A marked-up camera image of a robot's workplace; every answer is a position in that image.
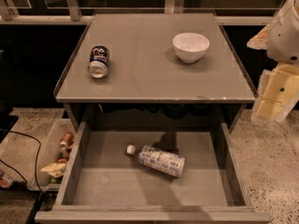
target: can label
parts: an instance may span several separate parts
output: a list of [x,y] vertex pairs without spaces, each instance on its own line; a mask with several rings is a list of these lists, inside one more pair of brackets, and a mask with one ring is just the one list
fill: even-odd
[[109,50],[103,46],[96,46],[92,49],[90,62],[100,62],[107,65]]

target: speckled floor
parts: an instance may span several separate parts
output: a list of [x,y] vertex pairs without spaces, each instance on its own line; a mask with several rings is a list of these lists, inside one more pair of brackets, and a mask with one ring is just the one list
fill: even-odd
[[[15,108],[19,117],[13,131],[31,134],[43,144],[52,123],[63,109]],[[256,212],[266,212],[273,224],[299,223],[299,111],[292,111],[282,124],[254,126],[250,110],[244,110],[231,135],[233,149]],[[32,177],[37,142],[10,133],[0,145],[0,157],[27,179]],[[14,171],[0,163],[16,181]],[[31,192],[0,189],[0,222],[24,223],[34,204]]]

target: can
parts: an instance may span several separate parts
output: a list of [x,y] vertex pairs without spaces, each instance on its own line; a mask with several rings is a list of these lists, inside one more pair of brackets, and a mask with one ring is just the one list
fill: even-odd
[[104,46],[96,46],[92,49],[89,73],[93,78],[103,78],[107,75],[107,62],[109,60],[109,50]]
[[72,146],[74,141],[74,135],[72,133],[65,133],[59,142],[59,147],[62,152],[67,152]]

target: plastic bottle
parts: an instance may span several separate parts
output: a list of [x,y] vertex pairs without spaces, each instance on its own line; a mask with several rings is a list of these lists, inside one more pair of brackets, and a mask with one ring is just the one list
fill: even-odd
[[130,145],[126,152],[137,158],[142,165],[159,170],[173,177],[181,177],[185,164],[185,158],[165,152],[156,147],[143,146],[135,147]]

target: open drawer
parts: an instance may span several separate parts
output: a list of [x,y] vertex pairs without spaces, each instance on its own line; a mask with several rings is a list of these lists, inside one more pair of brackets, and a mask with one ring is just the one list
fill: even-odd
[[[186,158],[182,177],[125,156],[129,144],[178,152]],[[218,105],[204,117],[183,119],[139,110],[104,114],[90,105],[56,203],[50,212],[38,212],[36,221],[268,223],[271,217],[251,206]]]

